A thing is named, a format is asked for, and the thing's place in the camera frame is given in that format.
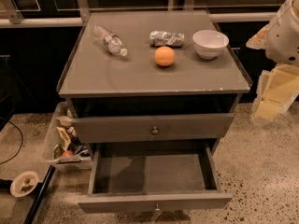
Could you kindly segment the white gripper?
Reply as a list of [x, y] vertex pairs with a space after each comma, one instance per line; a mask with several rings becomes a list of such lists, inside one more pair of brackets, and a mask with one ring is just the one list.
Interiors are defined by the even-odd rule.
[[[246, 47], [265, 49], [265, 39], [269, 30], [266, 24], [251, 37]], [[278, 63], [271, 71], [262, 71], [256, 90], [257, 97], [252, 106], [251, 122], [265, 125], [279, 114], [285, 114], [299, 95], [299, 67]]]

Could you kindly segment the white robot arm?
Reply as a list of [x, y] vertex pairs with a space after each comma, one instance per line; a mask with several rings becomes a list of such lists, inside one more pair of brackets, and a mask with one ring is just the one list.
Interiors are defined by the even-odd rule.
[[299, 0], [286, 0], [246, 47], [263, 49], [276, 63], [262, 71], [252, 107], [252, 123], [264, 126], [285, 114], [299, 94]]

